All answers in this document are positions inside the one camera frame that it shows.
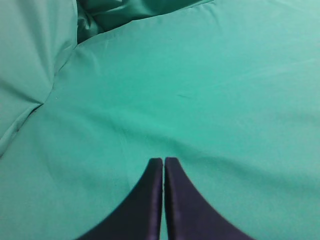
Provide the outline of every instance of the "green fabric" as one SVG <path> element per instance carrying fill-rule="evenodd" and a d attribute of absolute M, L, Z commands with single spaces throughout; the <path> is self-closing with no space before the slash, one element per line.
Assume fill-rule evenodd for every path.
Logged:
<path fill-rule="evenodd" d="M 319 11 L 215 0 L 78 45 L 0 160 L 0 239 L 74 239 L 166 156 L 250 236 L 320 239 Z"/>
<path fill-rule="evenodd" d="M 0 1 L 0 156 L 77 44 L 75 0 Z"/>
<path fill-rule="evenodd" d="M 210 0 L 77 0 L 78 43 L 132 20 L 167 14 Z"/>

